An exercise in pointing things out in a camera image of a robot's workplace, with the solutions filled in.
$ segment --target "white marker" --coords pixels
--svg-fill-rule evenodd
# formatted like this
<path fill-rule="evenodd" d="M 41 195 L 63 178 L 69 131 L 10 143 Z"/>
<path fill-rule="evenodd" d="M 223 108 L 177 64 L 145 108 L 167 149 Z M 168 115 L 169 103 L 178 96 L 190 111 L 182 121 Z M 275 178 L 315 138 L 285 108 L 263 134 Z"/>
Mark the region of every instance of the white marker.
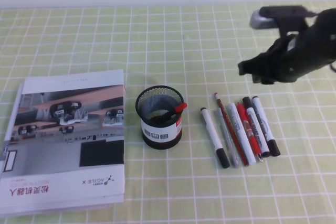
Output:
<path fill-rule="evenodd" d="M 233 102 L 229 104 L 228 111 L 232 120 L 232 126 L 236 129 L 238 139 L 245 152 L 248 164 L 249 165 L 256 164 L 257 163 L 256 158 L 254 157 L 254 154 L 252 152 L 242 121 L 240 120 L 236 105 Z"/>
<path fill-rule="evenodd" d="M 223 146 L 217 135 L 214 123 L 212 122 L 212 119 L 210 117 L 209 110 L 207 110 L 206 108 L 201 108 L 201 114 L 204 118 L 206 129 L 208 130 L 210 138 L 214 144 L 215 151 L 220 161 L 220 164 L 222 165 L 223 168 L 229 168 L 230 167 L 229 160 L 227 159 Z"/>
<path fill-rule="evenodd" d="M 231 135 L 229 133 L 229 130 L 226 126 L 226 123 L 224 121 L 224 116 L 222 114 L 222 110 L 220 108 L 218 108 L 218 118 L 219 121 L 221 122 L 221 127 L 222 127 L 222 131 L 223 131 L 223 135 L 224 135 L 224 140 L 226 141 L 226 144 L 229 148 L 229 151 L 231 153 L 231 163 L 233 164 L 233 166 L 235 168 L 239 167 L 239 162 L 238 162 L 238 157 L 237 157 L 237 153 L 236 150 L 233 147 L 233 140 L 231 138 Z"/>
<path fill-rule="evenodd" d="M 259 147 L 261 149 L 261 153 L 263 154 L 263 157 L 269 157 L 271 153 L 269 152 L 269 148 L 267 146 L 263 131 L 261 130 L 261 127 L 259 125 L 257 115 L 253 109 L 252 102 L 250 97 L 244 97 L 243 103 L 246 108 L 246 112 L 248 115 L 249 124 L 251 125 L 251 128 L 253 130 L 254 136 L 256 137 Z"/>
<path fill-rule="evenodd" d="M 253 102 L 254 109 L 257 114 L 257 118 L 258 118 L 261 130 L 264 133 L 265 138 L 267 140 L 267 145 L 271 152 L 271 155 L 273 157 L 279 156 L 280 150 L 277 146 L 277 143 L 274 140 L 274 136 L 272 135 L 271 128 L 269 127 L 268 120 L 264 112 L 264 109 L 262 108 L 263 106 L 261 105 L 259 97 L 253 97 L 252 102 Z"/>

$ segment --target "book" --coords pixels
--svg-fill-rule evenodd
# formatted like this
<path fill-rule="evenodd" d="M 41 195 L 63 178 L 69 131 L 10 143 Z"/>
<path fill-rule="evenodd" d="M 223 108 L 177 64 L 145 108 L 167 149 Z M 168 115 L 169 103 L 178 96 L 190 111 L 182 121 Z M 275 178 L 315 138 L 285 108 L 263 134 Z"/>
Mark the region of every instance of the book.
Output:
<path fill-rule="evenodd" d="M 123 202 L 123 70 L 31 77 L 0 153 L 0 217 Z"/>

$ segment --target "pen holder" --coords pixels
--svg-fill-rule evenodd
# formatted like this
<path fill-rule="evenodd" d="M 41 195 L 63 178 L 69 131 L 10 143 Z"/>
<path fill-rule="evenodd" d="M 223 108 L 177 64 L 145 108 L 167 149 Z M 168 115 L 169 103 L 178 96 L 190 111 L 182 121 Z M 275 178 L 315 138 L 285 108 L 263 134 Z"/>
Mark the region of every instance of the pen holder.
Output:
<path fill-rule="evenodd" d="M 155 149 L 165 150 L 176 145 L 182 137 L 182 113 L 170 119 L 158 120 L 184 102 L 181 94 L 167 86 L 153 86 L 139 94 L 135 109 L 141 118 L 142 138 Z"/>

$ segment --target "grid mat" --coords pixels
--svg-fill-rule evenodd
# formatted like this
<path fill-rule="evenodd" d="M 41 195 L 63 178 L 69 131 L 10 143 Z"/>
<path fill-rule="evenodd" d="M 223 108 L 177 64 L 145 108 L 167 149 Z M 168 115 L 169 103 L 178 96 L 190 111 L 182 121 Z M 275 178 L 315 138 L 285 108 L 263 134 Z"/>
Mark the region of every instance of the grid mat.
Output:
<path fill-rule="evenodd" d="M 239 3 L 0 10 L 0 131 L 19 83 L 49 76 L 124 69 L 125 202 L 109 209 L 0 219 L 17 223 L 336 223 L 336 74 L 329 68 L 293 84 L 262 86 L 237 64 L 266 50 L 276 30 L 253 31 L 252 11 L 336 2 Z M 172 149 L 147 147 L 135 100 L 166 84 L 188 103 L 183 136 Z M 258 95 L 281 156 L 245 168 L 219 168 L 199 109 Z"/>

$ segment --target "agile x logo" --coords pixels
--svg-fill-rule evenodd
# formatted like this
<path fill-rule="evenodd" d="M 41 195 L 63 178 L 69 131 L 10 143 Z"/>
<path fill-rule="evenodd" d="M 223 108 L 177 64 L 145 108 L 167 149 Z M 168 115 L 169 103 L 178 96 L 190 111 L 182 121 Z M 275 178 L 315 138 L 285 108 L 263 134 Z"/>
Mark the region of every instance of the agile x logo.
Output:
<path fill-rule="evenodd" d="M 111 179 L 112 175 L 110 177 L 106 178 L 94 178 L 89 180 L 82 180 L 82 185 L 93 185 L 93 186 L 100 186 L 100 185 L 107 185 L 109 181 L 114 181 L 114 179 Z"/>

